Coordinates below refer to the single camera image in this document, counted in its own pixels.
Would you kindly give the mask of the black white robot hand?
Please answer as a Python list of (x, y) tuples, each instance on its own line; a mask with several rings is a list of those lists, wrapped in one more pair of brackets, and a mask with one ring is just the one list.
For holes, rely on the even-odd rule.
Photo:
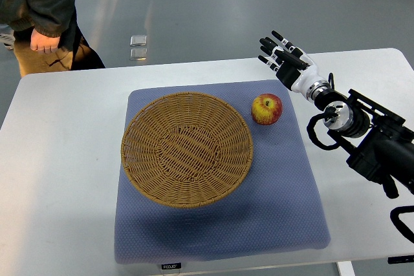
[(319, 75), (318, 66), (302, 49), (272, 31), (273, 38), (259, 40), (264, 56), (258, 56), (275, 72), (282, 84), (295, 93), (313, 102), (319, 93), (330, 88), (329, 82)]

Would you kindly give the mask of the person's bare hand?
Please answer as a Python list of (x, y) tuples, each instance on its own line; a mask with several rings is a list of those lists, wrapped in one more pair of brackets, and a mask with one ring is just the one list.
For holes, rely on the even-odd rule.
[(47, 37), (33, 29), (30, 37), (30, 49), (40, 54), (50, 54), (58, 50), (60, 37)]

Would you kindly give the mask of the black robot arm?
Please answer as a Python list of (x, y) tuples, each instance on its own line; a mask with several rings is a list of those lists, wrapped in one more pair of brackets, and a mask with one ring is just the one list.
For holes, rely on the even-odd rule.
[(317, 81), (306, 95), (321, 111), (307, 126), (314, 145), (341, 147), (349, 154), (347, 165), (380, 184), (389, 198), (398, 197), (396, 182), (413, 191), (413, 131), (402, 117), (355, 90), (340, 94), (332, 78)]

